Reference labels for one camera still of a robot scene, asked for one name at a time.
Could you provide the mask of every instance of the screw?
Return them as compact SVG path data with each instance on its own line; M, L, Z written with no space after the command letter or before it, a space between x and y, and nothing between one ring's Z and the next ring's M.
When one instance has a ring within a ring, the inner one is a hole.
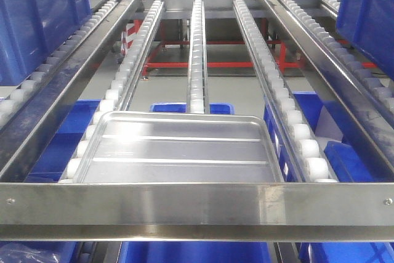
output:
M385 206L390 206L393 203L393 200L391 198L387 198L383 201L383 204Z

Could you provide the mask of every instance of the metal tray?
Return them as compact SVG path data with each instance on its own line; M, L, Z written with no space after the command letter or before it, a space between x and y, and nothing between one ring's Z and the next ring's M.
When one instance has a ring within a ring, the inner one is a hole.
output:
M259 118L116 111L100 120L74 181L260 183L281 174Z

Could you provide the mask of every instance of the stainless steel rail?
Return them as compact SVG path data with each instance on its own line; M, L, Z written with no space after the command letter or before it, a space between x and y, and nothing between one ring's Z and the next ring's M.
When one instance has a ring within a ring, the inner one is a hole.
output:
M296 22L278 0L261 0L282 40L302 51L305 77L323 100L375 180L394 180L394 128L387 109L346 69L334 53Z
M1 131L1 181L24 180L139 5L139 0L118 2L105 22Z
M393 192L372 183L0 184L0 239L390 241Z
M135 88L141 77L142 68L150 51L151 44L159 28L160 19L163 15L164 3L156 0L145 18L140 31L133 41L130 51L127 53L123 63L129 63L132 68L130 79L126 83L127 89L118 103L117 110L128 110L133 98Z
M209 114L207 96L207 49L202 0L195 0L190 19L187 112Z

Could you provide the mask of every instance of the plastic bag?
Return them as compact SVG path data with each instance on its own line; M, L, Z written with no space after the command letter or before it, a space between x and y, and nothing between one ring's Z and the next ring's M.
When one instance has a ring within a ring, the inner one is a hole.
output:
M0 263L59 263L60 255L43 249L31 249L20 243L0 248Z

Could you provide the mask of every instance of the metal beam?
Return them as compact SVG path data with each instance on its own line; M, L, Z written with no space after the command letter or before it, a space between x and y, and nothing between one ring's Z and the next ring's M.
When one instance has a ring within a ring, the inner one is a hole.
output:
M0 184L0 239L390 241L393 192L354 183Z

